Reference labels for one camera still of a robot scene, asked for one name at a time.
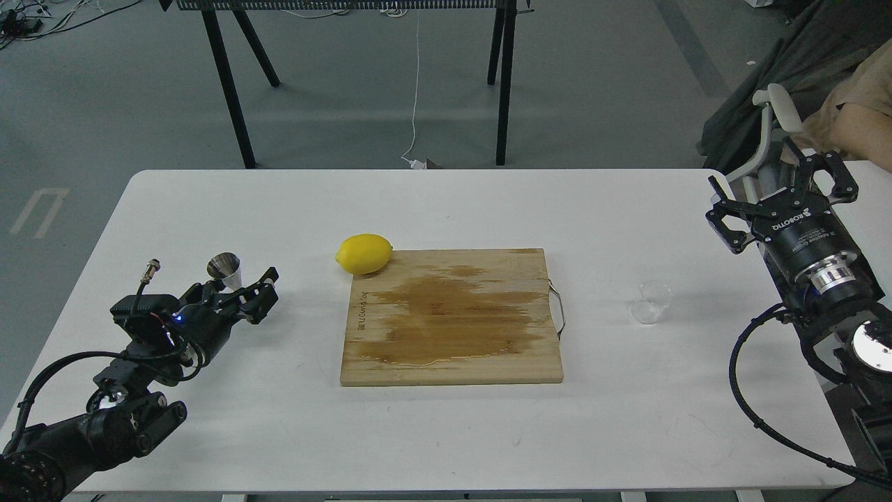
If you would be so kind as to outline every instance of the floor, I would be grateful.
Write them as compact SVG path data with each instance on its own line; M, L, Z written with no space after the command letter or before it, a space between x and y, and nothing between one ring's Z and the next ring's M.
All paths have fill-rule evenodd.
M127 3L88 4L71 26ZM58 19L73 4L48 5ZM505 169L698 168L703 122L786 28L779 9L741 0L540 0L533 7L517 20ZM316 20L251 13L280 88L267 84L226 14L220 24L261 168L408 169L401 157L413 144L416 90L409 160L496 168L499 96L485 85L491 13L352 12ZM0 52L0 227L8 229L0 232L0 409L12 409L129 178L146 169L241 168L199 13L176 6L165 13L146 1ZM220 194L221 204L242 202L237 188ZM218 224L212 208L184 217ZM174 238L176 222L170 225ZM824 493L764 497L811 502ZM150 499L219 498L104 498ZM648 500L736 498L683 492Z

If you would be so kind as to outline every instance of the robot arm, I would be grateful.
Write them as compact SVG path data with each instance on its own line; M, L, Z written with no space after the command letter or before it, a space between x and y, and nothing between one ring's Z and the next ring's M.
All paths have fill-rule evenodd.
M863 405L853 410L874 453L892 469L892 312L861 248L832 210L857 199L858 186L839 156L830 152L798 158L789 180L757 203L731 200L715 178L717 200L706 219L732 253L756 242L786 309L785 322L796 329L803 356L821 376L853 386ZM826 171L834 185L825 196L814 173ZM731 230L723 218L745 221L748 231ZM827 337L842 372L815 353Z
M148 385L157 381L172 387L191 380L226 344L236 322L261 322L278 300L274 286L278 273L272 267L246 288L221 293L221 280L210 280L194 284L179 299L143 296L143 287L151 279L149 271L136 295L124 297L111 308L115 323L131 338L126 350L64 357L29 386L19 404L16 430L0 456L0 499L62 500L91 474L152 453L186 419L186 405L181 401L168 404L162 393L150 392ZM87 401L87 412L26 428L30 407L43 384L64 366L95 356L114 360L94 377L98 390ZM184 367L194 369L184 376Z

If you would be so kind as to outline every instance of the white table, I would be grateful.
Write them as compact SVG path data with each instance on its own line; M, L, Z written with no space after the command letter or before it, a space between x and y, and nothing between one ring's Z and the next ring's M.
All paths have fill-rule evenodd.
M178 296L207 260L239 255L244 282L270 265L279 303L239 323L213 364L174 389L189 418L144 459L82 491L392 492L831 487L850 478L752 427L728 358L778 301L755 248L732 255L706 223L702 170L141 172L130 182L46 346L40 369L128 338L108 308L161 260L147 293ZM876 199L880 183L862 186ZM353 234L397 249L543 247L567 317L561 384L342 388ZM892 263L871 249L874 268ZM674 291L666 317L634 322L637 284ZM31 423L81 413L84 362L38 397ZM751 405L803 445L851 462L792 328L744 347ZM12 429L8 418L3 437Z

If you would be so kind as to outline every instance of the power adapter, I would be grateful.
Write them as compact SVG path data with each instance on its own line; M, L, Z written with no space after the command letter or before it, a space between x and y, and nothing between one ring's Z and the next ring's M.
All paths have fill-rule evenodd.
M40 19L19 19L13 9L0 13L0 32L7 37L20 37L40 31L44 22Z

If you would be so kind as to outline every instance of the black table leg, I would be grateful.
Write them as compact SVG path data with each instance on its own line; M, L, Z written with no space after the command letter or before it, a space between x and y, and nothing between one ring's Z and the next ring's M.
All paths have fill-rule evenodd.
M501 49L502 31L505 29L505 9L496 9L496 21L492 25L492 49L490 50L490 71L486 75L486 83L495 85L496 70L499 68L499 50Z
M260 44L260 39L257 38L257 32L254 31L251 21L248 20L248 14L245 11L232 11L232 14L235 15L235 20L238 21L238 25L242 28L244 37L248 39L248 45L251 46L251 50L254 51L254 55L257 56L257 61L260 63L260 67L263 69L263 72L266 73L269 85L277 88L279 85L278 76L276 75L276 71L273 70L272 63L269 62L267 52L263 50L263 45Z
M505 165L508 145L508 104L511 99L511 65L514 62L514 29L517 21L517 0L505 5L505 33L502 42L502 75L499 91L499 133L496 138L496 165Z
M226 48L223 47L223 35L217 22L217 13L214 11L202 11L204 28L208 31L208 40L211 42L211 51L214 53L214 62L217 64L217 73L220 76L220 84L223 86L223 95L229 108L229 117L232 118L232 127L235 129L235 137L238 139L238 147L242 150L242 160L245 169L253 169L257 163L254 161L254 152L251 150L251 139L248 138L248 128L244 125L242 106L238 102L238 94L235 92L235 82L232 79L232 69L229 68L229 59L226 56Z

